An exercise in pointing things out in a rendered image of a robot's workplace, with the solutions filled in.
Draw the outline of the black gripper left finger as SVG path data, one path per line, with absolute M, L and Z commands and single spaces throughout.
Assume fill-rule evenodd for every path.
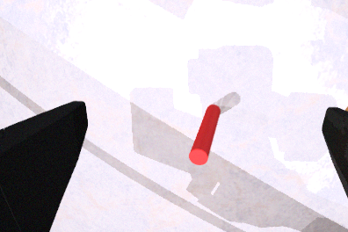
M 0 232 L 50 231 L 88 126 L 72 101 L 0 129 Z

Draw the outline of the red peg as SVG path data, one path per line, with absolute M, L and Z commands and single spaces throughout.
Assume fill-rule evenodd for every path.
M 189 155 L 194 164 L 203 164 L 207 161 L 210 147 L 212 147 L 218 116 L 220 116 L 220 107 L 218 105 L 210 105 L 207 108 L 202 125 L 199 127 L 199 133 L 196 135 L 191 154 Z

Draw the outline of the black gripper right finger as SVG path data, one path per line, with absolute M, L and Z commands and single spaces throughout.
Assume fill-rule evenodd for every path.
M 323 118 L 323 139 L 348 198 L 348 111 L 327 108 Z

